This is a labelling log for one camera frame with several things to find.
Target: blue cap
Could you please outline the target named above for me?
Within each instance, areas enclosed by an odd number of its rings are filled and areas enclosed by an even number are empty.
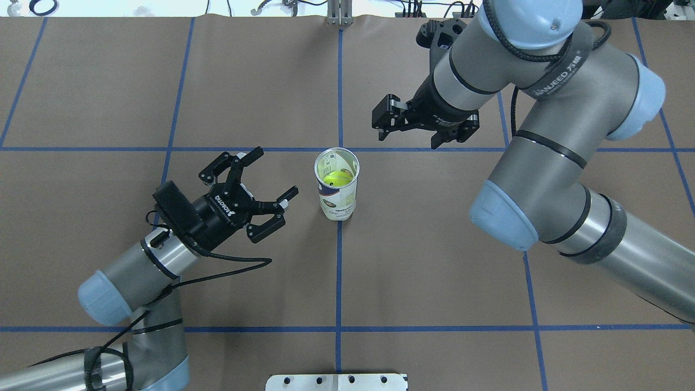
[[[471,221],[492,237],[519,251],[538,241],[538,232],[521,208],[487,180],[471,207]]]
[[[659,113],[659,109],[661,109],[664,99],[666,99],[666,85],[664,81],[656,73],[644,66],[636,56],[632,54],[630,56],[637,63],[637,71],[639,72],[637,96],[635,96],[635,101],[632,103],[628,117],[618,129],[606,136],[608,140],[625,140],[639,133],[644,124],[654,119]]]
[[[190,370],[188,368],[188,356],[178,364],[171,372],[164,375],[161,379],[145,387],[142,391],[181,391],[186,388],[190,381]]]
[[[114,326],[133,314],[116,286],[101,270],[80,285],[77,297],[89,316],[105,326]]]
[[[519,49],[543,49],[564,41],[582,19],[582,1],[486,0],[495,10],[505,37]],[[497,40],[485,15],[477,14],[482,29]]]

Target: paper cup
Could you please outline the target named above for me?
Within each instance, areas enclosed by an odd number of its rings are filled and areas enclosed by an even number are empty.
[[[318,201],[329,220],[347,220],[354,211],[359,162],[345,148],[321,152],[313,165],[318,181]]]

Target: tennis ball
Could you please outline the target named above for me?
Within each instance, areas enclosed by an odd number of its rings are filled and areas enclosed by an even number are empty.
[[[349,184],[352,181],[352,175],[343,171],[332,171],[323,177],[323,183],[332,187],[341,187]]]

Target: white mounting plate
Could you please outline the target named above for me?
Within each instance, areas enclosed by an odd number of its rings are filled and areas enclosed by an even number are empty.
[[[407,391],[406,374],[274,375],[265,391]]]

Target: blue tape grid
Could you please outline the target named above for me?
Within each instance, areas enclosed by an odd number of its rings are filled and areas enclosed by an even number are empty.
[[[250,151],[253,147],[174,147],[174,136],[176,134],[176,125],[181,105],[181,96],[183,86],[186,79],[186,68],[188,65],[188,56],[190,46],[193,39],[193,31],[195,26],[195,18],[191,18],[188,32],[188,40],[186,43],[186,51],[181,67],[181,78],[179,80],[179,89],[177,91],[177,100],[172,118],[172,126],[168,144],[166,147],[151,146],[151,147],[4,147],[3,143],[7,137],[11,126],[12,118],[15,109],[19,104],[24,84],[31,71],[31,65],[35,55],[39,49],[44,30],[48,23],[48,18],[44,18],[38,36],[36,38],[33,50],[29,57],[26,69],[22,76],[22,80],[17,89],[17,93],[13,100],[13,105],[5,122],[3,133],[0,136],[0,151],[4,152],[167,152],[164,161],[162,172],[162,183],[166,180],[169,163],[172,152],[206,152],[206,151]],[[637,20],[632,19],[635,30],[635,37],[639,46],[640,54],[644,65],[647,65],[646,55],[641,42]],[[338,84],[338,145],[343,147],[343,30],[338,30],[338,69],[337,69],[337,84]],[[498,93],[498,105],[500,110],[500,121],[502,125],[502,135],[505,142],[505,147],[509,145],[509,135],[507,131],[506,115],[503,106],[502,93]],[[695,148],[677,148],[668,122],[663,110],[660,111],[660,117],[664,125],[667,138],[669,140],[669,148],[599,148],[599,152],[664,152],[672,153],[673,158],[678,167],[678,172],[682,180],[684,190],[687,194],[690,207],[695,216],[695,203],[692,193],[688,185],[687,179],[682,169],[679,153],[695,152]],[[329,148],[326,147],[265,147],[266,152],[322,152]],[[353,147],[354,152],[432,152],[432,153],[447,153],[447,152],[504,152],[505,147],[449,147],[431,150],[426,147]],[[530,311],[532,317],[532,325],[490,325],[490,326],[343,326],[342,324],[342,253],[343,253],[343,224],[337,224],[337,245],[336,245],[336,324],[335,326],[278,326],[278,327],[186,327],[187,333],[335,333],[336,336],[336,371],[342,371],[341,364],[341,335],[342,333],[465,333],[465,332],[533,332],[536,341],[539,370],[541,375],[541,384],[543,391],[547,391],[548,384],[545,373],[545,364],[543,360],[543,350],[541,346],[541,332],[554,331],[604,331],[604,330],[687,330],[688,326],[684,324],[585,324],[585,325],[540,325],[536,311],[536,304],[533,293],[532,274],[529,265],[528,254],[523,254],[525,267],[525,276],[527,282]],[[105,326],[0,326],[0,333],[116,333],[121,331],[120,327],[105,327]]]

